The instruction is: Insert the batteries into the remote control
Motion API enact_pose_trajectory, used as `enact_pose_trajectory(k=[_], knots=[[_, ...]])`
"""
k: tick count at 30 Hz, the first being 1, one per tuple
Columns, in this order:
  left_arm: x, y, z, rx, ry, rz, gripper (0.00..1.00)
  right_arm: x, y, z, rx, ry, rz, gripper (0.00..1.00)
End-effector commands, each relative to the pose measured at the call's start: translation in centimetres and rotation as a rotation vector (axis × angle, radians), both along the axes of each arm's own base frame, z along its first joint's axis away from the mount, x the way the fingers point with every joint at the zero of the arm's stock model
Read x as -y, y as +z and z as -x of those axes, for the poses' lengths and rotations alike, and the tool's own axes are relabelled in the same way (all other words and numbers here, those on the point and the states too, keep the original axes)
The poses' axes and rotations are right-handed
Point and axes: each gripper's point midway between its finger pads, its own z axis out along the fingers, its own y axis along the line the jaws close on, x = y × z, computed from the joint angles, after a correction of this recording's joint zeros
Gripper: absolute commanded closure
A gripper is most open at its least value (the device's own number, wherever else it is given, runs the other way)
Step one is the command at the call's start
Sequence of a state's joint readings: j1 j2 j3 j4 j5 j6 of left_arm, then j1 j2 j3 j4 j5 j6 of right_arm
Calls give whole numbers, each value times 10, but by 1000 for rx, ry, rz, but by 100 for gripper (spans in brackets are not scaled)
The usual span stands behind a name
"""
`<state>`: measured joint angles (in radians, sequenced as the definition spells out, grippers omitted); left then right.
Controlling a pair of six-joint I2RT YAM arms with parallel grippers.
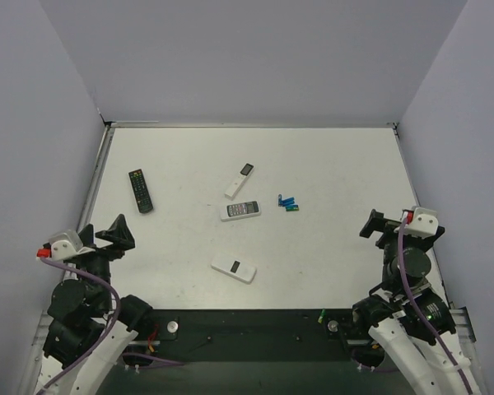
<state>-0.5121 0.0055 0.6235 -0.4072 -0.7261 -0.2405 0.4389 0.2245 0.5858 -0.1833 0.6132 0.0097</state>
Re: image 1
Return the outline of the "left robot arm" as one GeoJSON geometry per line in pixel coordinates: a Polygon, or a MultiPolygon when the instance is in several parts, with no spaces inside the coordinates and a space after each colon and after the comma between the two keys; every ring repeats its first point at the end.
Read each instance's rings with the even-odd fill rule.
{"type": "Polygon", "coordinates": [[[37,384],[38,394],[94,393],[128,344],[150,333],[152,307],[135,295],[120,296],[111,284],[111,262],[134,247],[126,218],[118,215],[106,230],[65,230],[37,251],[42,263],[71,275],[54,287],[43,345],[44,357],[62,369],[37,384]]]}

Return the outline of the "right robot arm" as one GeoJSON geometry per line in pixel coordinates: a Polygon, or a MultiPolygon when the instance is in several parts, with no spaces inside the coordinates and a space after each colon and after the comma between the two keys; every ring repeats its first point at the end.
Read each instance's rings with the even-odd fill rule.
{"type": "Polygon", "coordinates": [[[416,394],[479,394],[451,309],[427,278],[428,253],[445,233],[436,211],[414,206],[394,220],[372,210],[360,236],[375,232],[381,281],[352,307],[353,324],[369,337],[351,349],[357,368],[379,373],[389,358],[416,394]]]}

